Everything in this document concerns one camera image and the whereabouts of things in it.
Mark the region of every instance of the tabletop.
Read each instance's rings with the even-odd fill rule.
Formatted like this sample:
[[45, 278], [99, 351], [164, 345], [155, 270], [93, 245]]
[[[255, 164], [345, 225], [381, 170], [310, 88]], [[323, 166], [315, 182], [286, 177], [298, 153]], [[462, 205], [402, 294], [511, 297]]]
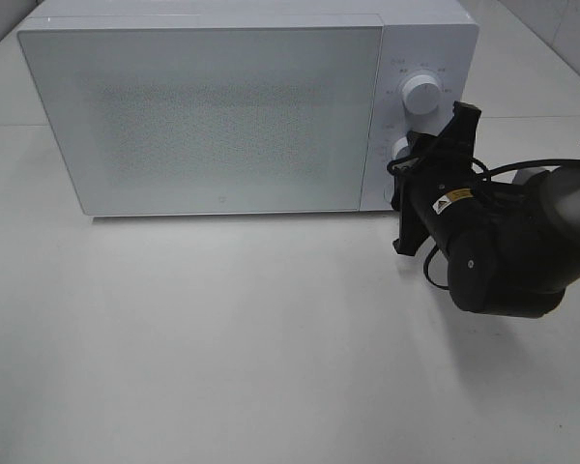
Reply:
[[[496, 0], [476, 154], [580, 158], [580, 77]], [[580, 280], [539, 320], [464, 313], [394, 214], [81, 214], [0, 43], [0, 463], [580, 464]], [[434, 263], [444, 278], [443, 260]]]

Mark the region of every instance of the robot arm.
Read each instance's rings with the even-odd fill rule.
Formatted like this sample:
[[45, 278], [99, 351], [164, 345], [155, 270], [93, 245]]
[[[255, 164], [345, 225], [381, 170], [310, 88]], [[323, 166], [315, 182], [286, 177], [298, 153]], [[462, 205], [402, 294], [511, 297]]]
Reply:
[[[457, 102], [453, 114], [438, 136], [410, 132], [411, 155], [388, 166], [396, 180], [391, 205], [400, 212], [395, 250], [414, 256], [431, 236], [436, 246], [426, 276], [441, 250], [449, 262], [448, 286], [439, 287], [461, 309], [540, 317], [580, 277], [580, 160], [526, 161], [490, 171], [473, 156], [480, 111]], [[546, 165], [559, 167], [537, 170]], [[512, 184], [492, 181], [518, 169]]]

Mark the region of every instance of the white knob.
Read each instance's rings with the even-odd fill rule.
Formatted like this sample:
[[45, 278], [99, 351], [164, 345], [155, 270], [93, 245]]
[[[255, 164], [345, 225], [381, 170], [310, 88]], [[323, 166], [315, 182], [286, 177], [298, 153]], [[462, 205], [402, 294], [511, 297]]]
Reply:
[[415, 75], [402, 87], [402, 99], [406, 109], [413, 114], [431, 113], [440, 103], [441, 85], [433, 75]]
[[402, 137], [393, 143], [391, 148], [391, 158], [394, 160], [399, 160], [400, 158], [406, 158], [410, 155], [410, 147], [408, 146], [408, 139]]

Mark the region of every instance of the black cable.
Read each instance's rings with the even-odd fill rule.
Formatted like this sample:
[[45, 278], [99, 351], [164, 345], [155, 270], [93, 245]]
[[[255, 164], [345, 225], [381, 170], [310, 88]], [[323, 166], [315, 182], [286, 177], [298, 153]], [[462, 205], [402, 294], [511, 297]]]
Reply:
[[[392, 176], [398, 176], [400, 175], [401, 171], [399, 169], [395, 169], [396, 166], [398, 166], [399, 164], [403, 164], [404, 162], [407, 161], [412, 161], [412, 160], [416, 160], [418, 158], [420, 158], [422, 156], [421, 153], [415, 153], [413, 155], [410, 155], [408, 157], [404, 157], [404, 158], [400, 158], [400, 159], [393, 159], [391, 161], [389, 161], [389, 163], [387, 164], [387, 171], [392, 175]], [[489, 173], [489, 169], [488, 167], [480, 160], [474, 157], [467, 157], [466, 155], [463, 154], [458, 154], [455, 152], [449, 152], [449, 153], [439, 153], [439, 154], [433, 154], [430, 155], [431, 157], [438, 157], [438, 158], [453, 158], [453, 157], [463, 157], [465, 159], [468, 159], [468, 161], [470, 161], [472, 164], [478, 166], [483, 173], [485, 174], [485, 178], [486, 179], [490, 179], [490, 175], [488, 175], [487, 173]]]
[[505, 164], [504, 166], [490, 169], [488, 171], [476, 174], [479, 179], [485, 179], [492, 176], [498, 176], [510, 171], [517, 171], [518, 169], [526, 169], [529, 167], [580, 167], [580, 159], [535, 159], [533, 161], [520, 161], [512, 164]]
[[435, 245], [434, 248], [432, 248], [430, 252], [427, 253], [427, 256], [425, 256], [425, 261], [423, 261], [423, 274], [425, 275], [427, 281], [432, 285], [434, 285], [435, 287], [440, 288], [441, 290], [449, 290], [447, 285], [439, 285], [434, 280], [432, 280], [432, 277], [429, 276], [429, 265], [431, 264], [432, 259], [434, 259], [434, 256], [436, 256], [436, 253], [438, 253], [438, 251], [439, 251], [438, 245]]

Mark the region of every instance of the control panel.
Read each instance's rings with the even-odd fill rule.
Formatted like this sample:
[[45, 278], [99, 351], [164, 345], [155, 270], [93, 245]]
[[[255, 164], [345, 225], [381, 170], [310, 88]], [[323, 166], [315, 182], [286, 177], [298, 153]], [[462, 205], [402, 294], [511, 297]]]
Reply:
[[390, 160], [409, 155], [408, 131], [437, 134], [461, 100], [478, 28], [474, 24], [386, 26], [367, 148], [362, 211], [391, 209]]

